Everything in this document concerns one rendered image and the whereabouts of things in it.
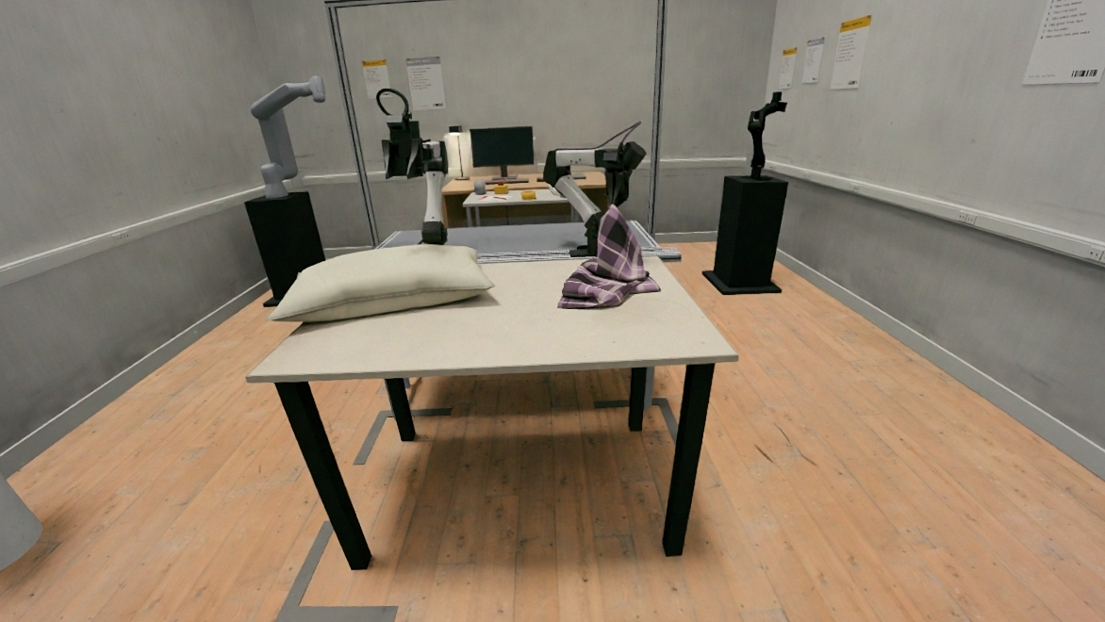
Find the beige pillow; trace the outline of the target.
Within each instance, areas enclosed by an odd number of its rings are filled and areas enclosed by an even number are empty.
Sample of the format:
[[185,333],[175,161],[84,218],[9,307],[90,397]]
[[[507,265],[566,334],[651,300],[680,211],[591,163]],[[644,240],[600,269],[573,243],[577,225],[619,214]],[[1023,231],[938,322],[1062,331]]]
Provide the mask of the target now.
[[[393,246],[304,268],[265,320],[330,321],[469,299],[495,287],[469,246]],[[264,320],[264,321],[265,321]]]

